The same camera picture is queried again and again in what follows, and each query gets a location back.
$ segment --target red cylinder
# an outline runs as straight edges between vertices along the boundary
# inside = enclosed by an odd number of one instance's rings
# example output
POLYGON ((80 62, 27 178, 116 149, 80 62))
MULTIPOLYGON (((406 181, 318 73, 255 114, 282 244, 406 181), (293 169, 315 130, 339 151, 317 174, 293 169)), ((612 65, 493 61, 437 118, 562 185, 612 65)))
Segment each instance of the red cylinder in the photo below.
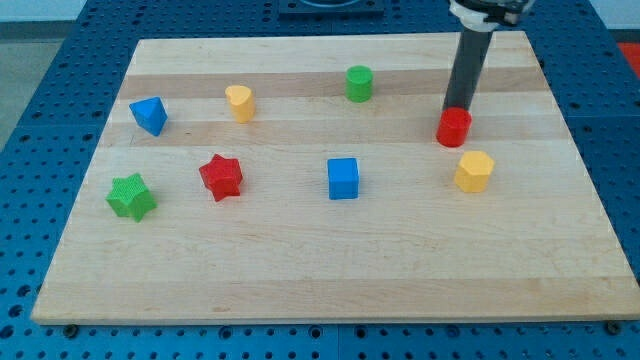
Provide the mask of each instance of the red cylinder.
POLYGON ((470 127, 471 114, 463 108, 450 107, 442 112, 436 139, 446 147, 458 147, 464 144, 470 127))

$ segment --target green star block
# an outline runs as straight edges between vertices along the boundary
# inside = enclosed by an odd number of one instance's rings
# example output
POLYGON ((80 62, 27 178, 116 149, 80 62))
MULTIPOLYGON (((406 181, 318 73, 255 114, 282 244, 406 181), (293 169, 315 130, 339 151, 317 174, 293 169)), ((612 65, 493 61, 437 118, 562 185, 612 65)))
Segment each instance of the green star block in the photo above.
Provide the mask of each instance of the green star block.
POLYGON ((132 217, 136 222, 140 222, 148 211, 157 206, 138 173, 127 178, 114 178, 113 189, 106 200, 116 215, 132 217))

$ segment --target yellow hexagonal prism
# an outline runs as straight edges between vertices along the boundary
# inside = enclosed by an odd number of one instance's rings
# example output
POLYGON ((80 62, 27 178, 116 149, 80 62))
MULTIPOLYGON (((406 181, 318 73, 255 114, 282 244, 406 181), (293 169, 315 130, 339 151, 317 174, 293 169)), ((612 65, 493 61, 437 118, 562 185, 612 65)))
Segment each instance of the yellow hexagonal prism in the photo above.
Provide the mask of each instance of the yellow hexagonal prism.
POLYGON ((483 192, 495 162, 484 151, 465 151, 453 181, 466 193, 483 192))

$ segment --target green cylinder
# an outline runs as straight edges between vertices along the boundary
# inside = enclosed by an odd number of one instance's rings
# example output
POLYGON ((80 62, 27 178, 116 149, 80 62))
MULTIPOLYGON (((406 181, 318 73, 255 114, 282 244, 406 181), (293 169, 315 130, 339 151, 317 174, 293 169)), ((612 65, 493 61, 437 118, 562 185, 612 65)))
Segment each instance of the green cylinder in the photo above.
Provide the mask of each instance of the green cylinder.
POLYGON ((353 102, 365 102, 373 92, 373 72, 366 66, 356 65, 347 70, 345 95, 353 102))

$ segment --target red star block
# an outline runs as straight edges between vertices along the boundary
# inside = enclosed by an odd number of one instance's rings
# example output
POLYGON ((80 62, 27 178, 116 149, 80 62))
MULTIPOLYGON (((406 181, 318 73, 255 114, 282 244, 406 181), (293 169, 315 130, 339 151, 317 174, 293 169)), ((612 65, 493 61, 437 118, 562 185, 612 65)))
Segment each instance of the red star block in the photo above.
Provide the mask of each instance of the red star block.
POLYGON ((240 196, 242 172, 238 159, 225 159, 215 154, 211 162, 200 167, 200 176, 204 186, 213 193, 215 201, 227 196, 240 196))

